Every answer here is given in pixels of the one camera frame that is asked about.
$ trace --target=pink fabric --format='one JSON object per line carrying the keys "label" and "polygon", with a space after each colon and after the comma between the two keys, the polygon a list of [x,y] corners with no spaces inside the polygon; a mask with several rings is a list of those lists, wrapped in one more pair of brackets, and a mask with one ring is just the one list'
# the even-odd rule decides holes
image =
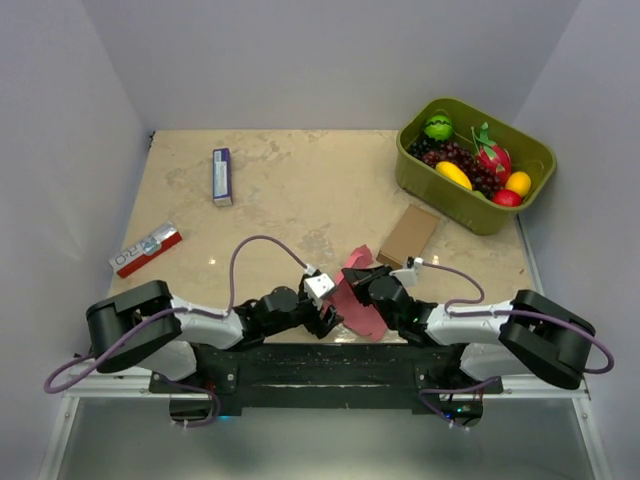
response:
{"label": "pink fabric", "polygon": [[[369,247],[361,245],[356,248],[344,264],[344,268],[367,268],[373,263],[373,254]],[[325,307],[333,305],[338,314],[344,318],[344,325],[358,335],[369,337],[374,342],[379,342],[387,331],[387,325],[382,320],[372,305],[363,307],[356,299],[349,285],[344,280],[342,272],[338,272],[333,281],[338,285],[338,291],[334,293]]]}

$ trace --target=marble surface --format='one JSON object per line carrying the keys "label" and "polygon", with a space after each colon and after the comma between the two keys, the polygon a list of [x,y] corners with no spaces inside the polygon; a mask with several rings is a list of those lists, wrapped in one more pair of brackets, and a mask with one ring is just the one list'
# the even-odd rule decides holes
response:
{"label": "marble surface", "polygon": [[[123,246],[171,220],[183,241],[126,279],[111,294],[162,279],[191,302],[226,308],[232,251],[255,234],[277,237],[306,262],[337,272],[351,251],[377,250],[407,205],[441,217],[423,257],[459,268],[486,290],[487,302],[531,288],[515,223],[479,237],[401,190],[394,179],[395,131],[187,130],[155,134]],[[232,157],[233,206],[211,199],[212,150]],[[264,241],[249,243],[236,264],[236,304],[274,287],[296,288],[302,271],[286,253]],[[464,279],[422,269],[414,297],[444,302],[477,296]],[[299,328],[271,341],[312,342]],[[368,341],[343,326],[325,342]],[[398,341],[388,332],[383,341]]]}

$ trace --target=brown cardboard box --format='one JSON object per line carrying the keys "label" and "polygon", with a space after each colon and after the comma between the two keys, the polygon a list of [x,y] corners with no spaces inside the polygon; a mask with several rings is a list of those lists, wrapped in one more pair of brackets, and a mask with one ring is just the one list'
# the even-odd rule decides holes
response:
{"label": "brown cardboard box", "polygon": [[439,217],[409,205],[382,244],[376,260],[402,268],[407,257],[419,257],[440,221]]}

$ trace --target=yellow mango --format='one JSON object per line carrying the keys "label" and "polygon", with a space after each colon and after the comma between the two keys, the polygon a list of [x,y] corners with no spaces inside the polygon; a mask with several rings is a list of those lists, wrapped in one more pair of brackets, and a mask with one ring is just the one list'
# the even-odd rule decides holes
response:
{"label": "yellow mango", "polygon": [[438,162],[436,165],[436,171],[449,180],[456,182],[458,185],[462,185],[464,188],[471,190],[471,182],[469,178],[451,162]]}

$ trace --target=dragon fruit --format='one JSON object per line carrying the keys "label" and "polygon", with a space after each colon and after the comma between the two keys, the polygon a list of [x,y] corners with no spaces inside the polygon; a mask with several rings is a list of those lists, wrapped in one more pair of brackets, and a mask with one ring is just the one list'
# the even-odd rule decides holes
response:
{"label": "dragon fruit", "polygon": [[509,156],[509,152],[489,139],[489,125],[487,122],[482,124],[479,135],[476,135],[473,127],[471,127],[471,134],[473,135],[473,143],[476,147],[476,159],[495,173],[500,179],[500,184],[504,186],[511,175],[511,157]]}

